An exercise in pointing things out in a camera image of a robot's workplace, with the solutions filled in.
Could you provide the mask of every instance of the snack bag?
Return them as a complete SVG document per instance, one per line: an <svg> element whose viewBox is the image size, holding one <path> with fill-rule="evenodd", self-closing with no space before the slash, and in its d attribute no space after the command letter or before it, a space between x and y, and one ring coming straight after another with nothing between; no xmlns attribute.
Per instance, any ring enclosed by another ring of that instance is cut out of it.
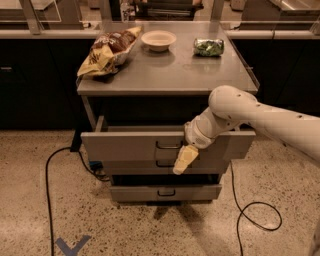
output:
<svg viewBox="0 0 320 256"><path fill-rule="evenodd" d="M91 46L77 75L103 76L116 73L116 66L122 65L137 41L141 27L100 35Z"/></svg>

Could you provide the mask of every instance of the drawer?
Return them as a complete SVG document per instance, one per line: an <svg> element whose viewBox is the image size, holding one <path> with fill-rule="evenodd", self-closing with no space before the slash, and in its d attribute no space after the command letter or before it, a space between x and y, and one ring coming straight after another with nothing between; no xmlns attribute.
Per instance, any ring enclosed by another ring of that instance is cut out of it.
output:
<svg viewBox="0 0 320 256"><path fill-rule="evenodd" d="M254 131L225 132L199 151L192 167L208 168L213 162L244 158L254 137ZM82 133L81 138L90 161L117 162L121 168L121 162L174 163L184 143L184 131L182 126L110 127L107 132Z"/></svg>
<svg viewBox="0 0 320 256"><path fill-rule="evenodd" d="M111 197L117 202L197 201L217 199L221 185L203 186L112 186Z"/></svg>
<svg viewBox="0 0 320 256"><path fill-rule="evenodd" d="M173 174L175 158L172 160L161 161L103 161L103 166L108 175L113 174ZM200 159L194 162L185 170L184 174L223 174L229 166L229 161L223 159L211 159L205 163L198 163Z"/></svg>
<svg viewBox="0 0 320 256"><path fill-rule="evenodd" d="M81 138L90 161L163 161L177 157L184 132L87 132Z"/></svg>

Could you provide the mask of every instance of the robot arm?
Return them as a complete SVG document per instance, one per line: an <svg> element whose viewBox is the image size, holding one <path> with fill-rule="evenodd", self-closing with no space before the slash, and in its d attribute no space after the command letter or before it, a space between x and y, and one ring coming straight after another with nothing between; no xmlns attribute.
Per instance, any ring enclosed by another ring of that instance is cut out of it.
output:
<svg viewBox="0 0 320 256"><path fill-rule="evenodd" d="M180 150L173 172L182 174L198 155L198 149L210 146L219 134L241 124L320 166L320 118L259 103L253 95L224 85L211 92L209 107L185 124L189 145Z"/></svg>

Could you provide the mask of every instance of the power cord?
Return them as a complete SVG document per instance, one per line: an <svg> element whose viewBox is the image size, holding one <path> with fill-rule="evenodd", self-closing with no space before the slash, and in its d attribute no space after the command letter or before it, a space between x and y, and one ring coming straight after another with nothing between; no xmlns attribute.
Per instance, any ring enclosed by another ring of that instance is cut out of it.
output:
<svg viewBox="0 0 320 256"><path fill-rule="evenodd" d="M54 232L53 232L53 221L52 221L52 210L51 210L51 200L50 200L50 190L49 190L49 163L57 153L64 151L64 150L71 150L71 147L64 147L56 150L53 152L50 157L48 158L46 162L46 196L47 196L47 205L48 205L48 215L49 215L49 228L50 228L50 245L51 245L51 256L54 256ZM99 181L107 182L109 181L109 178L107 178L106 175L97 174L98 170L90 170L87 165L85 164L85 161L83 159L83 156L80 151L77 151L79 153L81 162L83 166L85 167L86 171L88 171L91 175L93 175L95 178L97 178Z"/></svg>
<svg viewBox="0 0 320 256"><path fill-rule="evenodd" d="M237 220L237 237L238 237L238 242L239 242L239 246L240 246L240 255L243 256L243 247L242 247L242 242L241 242L241 237L240 237L240 231L239 231L239 225L240 225L240 219L242 216L246 217L247 220L249 220L252 224L254 224L256 227L264 230L264 231L268 231L268 232L273 232L273 231L276 231L278 230L281 225L282 225L282 217L281 217L281 214L280 212L274 207L272 206L271 204L268 204L268 203L265 203L265 202L251 202L249 204L247 204L243 209L240 207L239 203L238 203L238 199L237 199L237 195L236 195L236 192L235 192L235 186L234 186L234 170L233 170L233 163L232 161L230 161L230 166L231 166L231 177L232 177L232 192L233 192L233 196L234 196L234 200L236 202L236 205L240 211L240 214L238 216L238 220ZM275 228L266 228L262 225L260 225L259 223L255 222L254 220L252 220L250 217L248 217L244 211L246 209L248 209L250 206L252 205L266 205L268 207L270 207L271 209L273 209L279 216L279 224L277 227Z"/></svg>

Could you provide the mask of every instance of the metal cabinet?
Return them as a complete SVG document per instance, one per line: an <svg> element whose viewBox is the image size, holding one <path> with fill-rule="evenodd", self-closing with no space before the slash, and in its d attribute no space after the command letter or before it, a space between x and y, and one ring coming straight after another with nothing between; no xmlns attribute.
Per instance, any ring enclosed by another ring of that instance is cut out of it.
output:
<svg viewBox="0 0 320 256"><path fill-rule="evenodd" d="M255 133L221 134L184 174L175 175L173 164L185 143L184 123L208 106L211 90L221 84L252 93L257 88L218 24L142 25L145 32L175 33L176 45L155 54L139 40L119 73L78 81L92 126L92 131L81 134L89 160L102 162L111 180L112 199L118 202L216 199L230 160L245 157ZM110 30L121 29L112 26ZM190 31L224 39L224 56L193 56Z"/></svg>

